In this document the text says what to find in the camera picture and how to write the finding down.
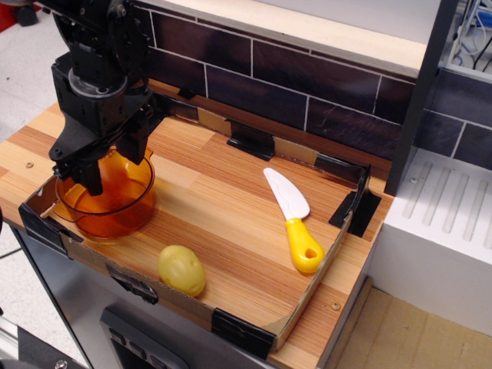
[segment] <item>yellow knife handle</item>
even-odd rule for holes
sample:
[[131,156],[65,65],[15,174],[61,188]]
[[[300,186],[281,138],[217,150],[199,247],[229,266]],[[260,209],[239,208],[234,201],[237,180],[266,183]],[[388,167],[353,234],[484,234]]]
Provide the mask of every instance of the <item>yellow knife handle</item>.
[[324,258],[323,248],[311,236],[300,218],[289,219],[285,223],[292,261],[299,271],[314,273]]

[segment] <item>wooden countertop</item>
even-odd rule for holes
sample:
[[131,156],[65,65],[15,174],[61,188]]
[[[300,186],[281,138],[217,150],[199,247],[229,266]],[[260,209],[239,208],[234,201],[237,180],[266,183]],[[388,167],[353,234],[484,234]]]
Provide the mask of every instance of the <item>wooden countertop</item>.
[[[0,144],[0,206],[13,227],[23,229],[19,205],[52,175],[48,150],[63,124],[54,105]],[[226,141],[205,128],[166,118],[148,143],[154,150],[159,216],[118,241],[86,239],[85,244],[156,281],[160,250],[185,244],[207,272],[199,300],[263,327],[288,314],[311,280],[291,263],[283,215],[263,168],[279,170],[299,187],[311,206],[305,224],[325,248],[339,231],[327,221],[350,188],[282,158],[262,161]],[[371,179],[371,189],[383,200],[369,228],[362,238],[345,238],[287,342],[270,354],[273,364],[316,367],[391,205],[383,188],[382,181]],[[340,310],[331,307],[335,302]]]

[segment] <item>tile backsplash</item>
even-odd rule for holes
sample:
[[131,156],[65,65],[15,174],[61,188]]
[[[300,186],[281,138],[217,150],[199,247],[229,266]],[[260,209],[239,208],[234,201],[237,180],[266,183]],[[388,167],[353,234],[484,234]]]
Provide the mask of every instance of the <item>tile backsplash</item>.
[[442,70],[415,145],[492,170],[492,84]]
[[136,2],[150,78],[391,160],[415,80]]

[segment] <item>yellow potato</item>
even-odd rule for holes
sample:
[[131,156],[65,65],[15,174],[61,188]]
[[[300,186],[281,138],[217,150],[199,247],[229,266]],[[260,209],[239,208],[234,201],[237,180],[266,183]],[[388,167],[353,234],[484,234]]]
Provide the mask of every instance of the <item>yellow potato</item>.
[[197,255],[185,246],[167,246],[158,260],[158,273],[167,286],[198,296],[205,287],[205,270]]

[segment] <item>black tape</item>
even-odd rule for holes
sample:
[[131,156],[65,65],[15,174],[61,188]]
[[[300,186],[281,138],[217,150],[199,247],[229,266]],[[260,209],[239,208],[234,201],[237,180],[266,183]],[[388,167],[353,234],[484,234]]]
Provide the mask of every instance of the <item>black tape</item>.
[[265,161],[270,161],[275,153],[275,141],[272,135],[235,121],[231,121],[231,139],[228,145]]
[[26,233],[36,241],[52,248],[59,254],[68,256],[67,250],[63,245],[61,234],[66,234],[77,242],[83,242],[84,239],[69,231],[55,219],[47,217],[41,219],[26,203],[22,203],[18,209]]
[[267,358],[276,337],[218,308],[212,314],[212,333],[262,359]]
[[348,232],[362,237],[366,231],[381,198],[369,191],[369,179],[371,178],[371,166],[365,168],[363,175],[357,183],[357,192],[352,191],[331,217],[329,223],[341,228],[348,212],[352,210],[354,216]]
[[136,278],[130,277],[106,264],[109,276],[118,282],[126,291],[141,297],[145,302],[155,305],[159,301],[159,296],[154,288]]
[[198,108],[196,106],[157,93],[154,93],[154,98],[157,106],[163,110],[165,116],[176,115],[198,121]]
[[358,183],[366,171],[365,167],[338,158],[333,158],[322,153],[317,155],[314,166],[317,169],[327,171],[336,177],[352,183]]
[[178,96],[181,96],[182,98],[186,98],[189,100],[190,98],[194,98],[197,94],[190,90],[189,88],[182,88],[178,92]]

